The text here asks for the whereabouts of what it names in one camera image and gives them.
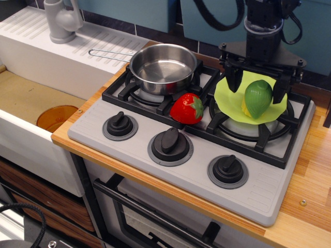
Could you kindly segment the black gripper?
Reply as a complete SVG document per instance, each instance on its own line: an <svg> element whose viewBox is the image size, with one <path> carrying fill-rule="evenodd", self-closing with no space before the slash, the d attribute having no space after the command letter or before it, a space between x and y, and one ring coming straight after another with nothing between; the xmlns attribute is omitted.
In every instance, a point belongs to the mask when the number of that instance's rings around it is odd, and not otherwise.
<svg viewBox="0 0 331 248"><path fill-rule="evenodd" d="M273 104L282 101L291 89L291 83L298 81L306 61L280 45L269 61L246 56L245 42L222 43L220 64L225 69L229 89L235 93L240 87L244 71L266 75L276 79L273 86Z"/></svg>

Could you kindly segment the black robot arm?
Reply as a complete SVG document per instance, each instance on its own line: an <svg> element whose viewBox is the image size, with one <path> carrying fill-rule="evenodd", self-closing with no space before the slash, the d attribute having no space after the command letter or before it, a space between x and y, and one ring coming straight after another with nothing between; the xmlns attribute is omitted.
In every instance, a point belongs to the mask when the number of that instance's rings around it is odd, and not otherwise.
<svg viewBox="0 0 331 248"><path fill-rule="evenodd" d="M300 1L246 1L244 19L246 41L222 43L220 64L224 68L228 87L237 92L244 71L275 79L273 103L280 103L291 85L300 82L307 62L288 51L283 44L296 44L302 37L302 25L294 14ZM287 41L284 21L290 18L299 28L298 36Z"/></svg>

